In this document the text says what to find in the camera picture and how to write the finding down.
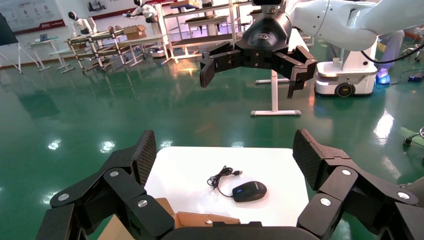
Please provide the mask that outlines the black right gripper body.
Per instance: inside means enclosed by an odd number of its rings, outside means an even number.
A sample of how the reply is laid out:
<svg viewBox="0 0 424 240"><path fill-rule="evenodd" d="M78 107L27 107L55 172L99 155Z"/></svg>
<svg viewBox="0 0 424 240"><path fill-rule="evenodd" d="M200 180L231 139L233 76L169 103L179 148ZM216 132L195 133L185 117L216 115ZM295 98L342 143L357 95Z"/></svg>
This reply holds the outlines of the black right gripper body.
<svg viewBox="0 0 424 240"><path fill-rule="evenodd" d="M288 53L292 23L287 13L261 13L235 43L240 51L240 65L271 69L275 53Z"/></svg>

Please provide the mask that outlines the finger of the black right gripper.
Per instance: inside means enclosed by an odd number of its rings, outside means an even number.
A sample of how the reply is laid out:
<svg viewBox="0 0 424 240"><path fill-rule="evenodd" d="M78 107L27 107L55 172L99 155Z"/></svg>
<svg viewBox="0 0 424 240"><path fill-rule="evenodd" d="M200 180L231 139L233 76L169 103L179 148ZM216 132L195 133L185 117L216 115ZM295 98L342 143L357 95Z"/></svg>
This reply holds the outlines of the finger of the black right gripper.
<svg viewBox="0 0 424 240"><path fill-rule="evenodd" d="M200 86L206 88L216 73L240 67L241 57L242 52L229 41L205 50L200 61Z"/></svg>
<svg viewBox="0 0 424 240"><path fill-rule="evenodd" d="M305 82L314 77L317 66L316 58L308 48L297 45L287 54L274 54L274 70L289 80L287 98L292 99L294 91L303 90Z"/></svg>

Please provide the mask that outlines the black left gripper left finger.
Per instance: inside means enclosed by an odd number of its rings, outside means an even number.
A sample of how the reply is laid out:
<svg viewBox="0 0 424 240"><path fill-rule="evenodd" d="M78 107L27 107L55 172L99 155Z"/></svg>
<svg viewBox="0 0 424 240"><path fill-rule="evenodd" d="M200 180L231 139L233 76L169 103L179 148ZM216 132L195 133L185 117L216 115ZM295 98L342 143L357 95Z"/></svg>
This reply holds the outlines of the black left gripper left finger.
<svg viewBox="0 0 424 240"><path fill-rule="evenodd" d="M145 189L156 157L155 133L145 130L134 146L114 151L97 172L55 194L36 238L86 240L116 216L134 239L162 239L175 221Z"/></svg>

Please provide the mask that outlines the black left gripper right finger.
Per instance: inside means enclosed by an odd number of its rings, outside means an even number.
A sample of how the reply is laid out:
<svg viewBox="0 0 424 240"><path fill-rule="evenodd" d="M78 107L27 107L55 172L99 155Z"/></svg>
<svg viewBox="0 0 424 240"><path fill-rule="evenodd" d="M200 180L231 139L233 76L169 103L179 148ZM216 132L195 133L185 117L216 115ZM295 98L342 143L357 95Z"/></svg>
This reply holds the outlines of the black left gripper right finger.
<svg viewBox="0 0 424 240"><path fill-rule="evenodd" d="M292 156L315 195L297 227L328 240L343 214L355 217L380 240L424 237L424 180L397 185L361 169L342 149L295 132Z"/></svg>

